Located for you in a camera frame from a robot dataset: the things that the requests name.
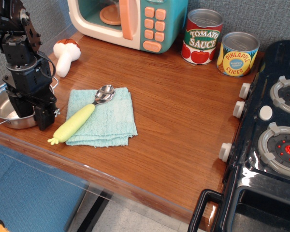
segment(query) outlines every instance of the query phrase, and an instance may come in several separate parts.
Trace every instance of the metal spoon head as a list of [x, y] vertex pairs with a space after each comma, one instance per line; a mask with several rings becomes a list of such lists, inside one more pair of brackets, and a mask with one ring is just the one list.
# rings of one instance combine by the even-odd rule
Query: metal spoon head
[[105, 85], [98, 89], [95, 95], [94, 105], [109, 102], [115, 94], [115, 89], [112, 85]]

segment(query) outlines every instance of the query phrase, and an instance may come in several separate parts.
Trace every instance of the toy stove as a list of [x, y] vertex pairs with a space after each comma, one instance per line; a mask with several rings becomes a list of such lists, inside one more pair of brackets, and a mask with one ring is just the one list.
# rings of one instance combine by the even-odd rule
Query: toy stove
[[233, 115], [241, 123], [223, 144], [224, 191], [204, 190], [189, 231], [196, 232], [207, 202], [218, 209], [211, 231], [290, 232], [290, 41], [269, 46], [253, 83], [243, 84]]

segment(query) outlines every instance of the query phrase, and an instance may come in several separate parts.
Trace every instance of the toy microwave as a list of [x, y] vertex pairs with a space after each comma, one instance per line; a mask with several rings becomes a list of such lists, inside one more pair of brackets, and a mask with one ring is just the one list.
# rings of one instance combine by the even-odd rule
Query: toy microwave
[[68, 0], [82, 34], [152, 53], [167, 51], [185, 26], [188, 0]]

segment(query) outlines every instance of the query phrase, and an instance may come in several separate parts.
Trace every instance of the tomato sauce can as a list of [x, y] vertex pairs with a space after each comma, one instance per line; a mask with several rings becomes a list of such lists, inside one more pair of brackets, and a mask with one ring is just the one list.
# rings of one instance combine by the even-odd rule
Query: tomato sauce can
[[217, 68], [229, 76], [250, 73], [260, 46], [259, 39], [246, 32], [230, 32], [223, 36]]
[[192, 64], [213, 60], [223, 17], [216, 11], [195, 9], [188, 13], [182, 57]]

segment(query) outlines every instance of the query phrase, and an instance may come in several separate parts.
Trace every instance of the gray wall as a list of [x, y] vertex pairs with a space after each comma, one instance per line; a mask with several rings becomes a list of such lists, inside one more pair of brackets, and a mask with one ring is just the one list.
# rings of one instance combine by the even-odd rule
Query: gray wall
[[261, 51], [278, 40], [290, 40], [290, 0], [190, 0], [188, 10], [195, 8], [222, 14], [222, 36], [231, 31], [257, 35]]
[[[69, 38], [76, 32], [69, 18], [66, 0], [22, 0], [30, 12], [34, 28], [42, 35], [41, 51], [52, 52], [59, 39]], [[207, 8], [220, 12], [225, 19], [222, 35], [230, 31], [256, 34], [260, 50], [272, 42], [290, 39], [290, 0], [189, 0], [188, 11]], [[0, 53], [0, 85], [8, 74], [4, 55]]]

